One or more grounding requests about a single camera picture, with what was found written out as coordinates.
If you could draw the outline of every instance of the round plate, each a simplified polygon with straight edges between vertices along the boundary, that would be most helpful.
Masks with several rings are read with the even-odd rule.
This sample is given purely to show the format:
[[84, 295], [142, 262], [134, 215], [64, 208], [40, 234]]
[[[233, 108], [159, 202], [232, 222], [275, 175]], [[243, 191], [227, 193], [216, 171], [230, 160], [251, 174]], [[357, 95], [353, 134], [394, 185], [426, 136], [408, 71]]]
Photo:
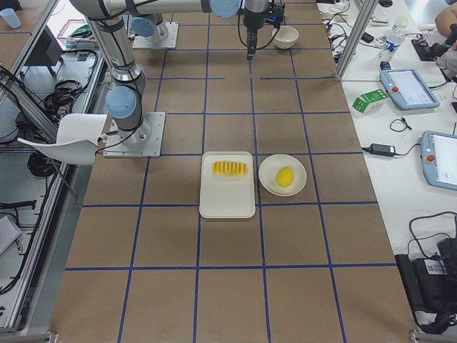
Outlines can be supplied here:
[[[293, 171], [293, 181], [289, 187], [281, 187], [276, 183], [276, 175], [285, 166]], [[306, 184], [305, 167], [298, 159], [290, 155], [277, 154], [264, 159], [258, 169], [258, 177], [267, 191], [280, 197], [297, 194]]]

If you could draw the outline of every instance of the person's arm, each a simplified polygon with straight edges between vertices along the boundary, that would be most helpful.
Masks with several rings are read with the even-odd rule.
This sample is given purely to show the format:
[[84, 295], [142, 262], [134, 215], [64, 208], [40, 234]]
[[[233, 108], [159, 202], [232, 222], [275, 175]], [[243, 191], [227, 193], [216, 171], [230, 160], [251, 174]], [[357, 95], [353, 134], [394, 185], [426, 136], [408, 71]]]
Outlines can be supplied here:
[[450, 5], [435, 18], [438, 32], [447, 37], [451, 33], [449, 26], [457, 23], [457, 3]]

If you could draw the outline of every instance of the yellow lemon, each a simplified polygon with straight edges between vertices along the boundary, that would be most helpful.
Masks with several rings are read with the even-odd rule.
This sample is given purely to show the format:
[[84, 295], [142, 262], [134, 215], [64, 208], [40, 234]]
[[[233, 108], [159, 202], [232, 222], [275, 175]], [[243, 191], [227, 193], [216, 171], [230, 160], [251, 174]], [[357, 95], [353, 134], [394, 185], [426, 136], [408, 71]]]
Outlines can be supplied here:
[[293, 170], [288, 166], [281, 168], [276, 175], [276, 182], [281, 187], [289, 187], [293, 181]]

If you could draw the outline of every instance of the blue cup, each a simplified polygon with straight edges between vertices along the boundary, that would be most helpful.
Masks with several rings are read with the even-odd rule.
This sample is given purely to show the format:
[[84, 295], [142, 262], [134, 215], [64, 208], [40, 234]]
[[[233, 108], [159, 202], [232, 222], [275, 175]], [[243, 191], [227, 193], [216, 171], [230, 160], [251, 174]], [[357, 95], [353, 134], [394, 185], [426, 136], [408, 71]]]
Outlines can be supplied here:
[[13, 9], [2, 9], [0, 16], [6, 21], [6, 23], [13, 29], [21, 27], [21, 21], [17, 17], [16, 12]]

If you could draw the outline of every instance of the blue joint cap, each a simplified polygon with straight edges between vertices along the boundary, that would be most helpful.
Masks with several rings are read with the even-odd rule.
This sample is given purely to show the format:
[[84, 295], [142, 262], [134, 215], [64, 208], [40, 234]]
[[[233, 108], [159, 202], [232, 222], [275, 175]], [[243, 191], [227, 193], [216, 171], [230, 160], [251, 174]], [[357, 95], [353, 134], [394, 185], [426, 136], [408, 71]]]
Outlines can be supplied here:
[[141, 16], [135, 16], [132, 21], [131, 21], [131, 28], [139, 35], [142, 37], [149, 37], [152, 36], [154, 31], [156, 30], [156, 27], [154, 23], [147, 19], [143, 18]]
[[211, 0], [211, 10], [215, 15], [228, 19], [238, 12], [240, 1], [241, 0]]
[[105, 97], [108, 111], [115, 119], [129, 118], [135, 112], [137, 101], [135, 92], [125, 86], [115, 87]]

